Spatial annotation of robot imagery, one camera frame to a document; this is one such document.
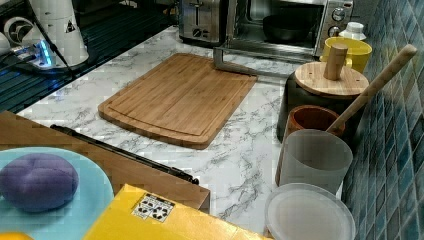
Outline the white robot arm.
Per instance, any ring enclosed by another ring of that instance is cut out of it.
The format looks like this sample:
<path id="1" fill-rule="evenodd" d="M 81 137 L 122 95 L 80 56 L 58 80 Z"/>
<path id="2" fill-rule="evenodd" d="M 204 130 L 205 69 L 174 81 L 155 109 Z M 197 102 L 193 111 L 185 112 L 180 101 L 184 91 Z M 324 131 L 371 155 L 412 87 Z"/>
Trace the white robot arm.
<path id="1" fill-rule="evenodd" d="M 72 0 L 29 0 L 29 3 L 43 30 L 64 57 L 62 61 L 53 52 L 51 66 L 62 68 L 85 62 L 89 54 L 76 23 Z"/>

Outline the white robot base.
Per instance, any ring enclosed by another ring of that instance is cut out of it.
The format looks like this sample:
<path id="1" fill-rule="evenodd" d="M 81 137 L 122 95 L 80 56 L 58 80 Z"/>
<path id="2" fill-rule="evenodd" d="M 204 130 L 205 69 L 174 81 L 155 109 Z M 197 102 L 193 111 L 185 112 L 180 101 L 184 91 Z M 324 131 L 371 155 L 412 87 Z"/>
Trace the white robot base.
<path id="1" fill-rule="evenodd" d="M 36 71 L 45 74 L 70 73 L 82 67 L 89 59 L 76 66 L 68 64 L 62 68 L 51 66 L 50 56 L 57 53 L 62 61 L 64 57 L 59 53 L 57 47 L 51 42 L 43 27 L 39 28 L 36 23 L 23 17 L 8 19 L 4 25 L 4 35 L 12 44 L 11 52 L 19 59 L 26 60 Z"/>

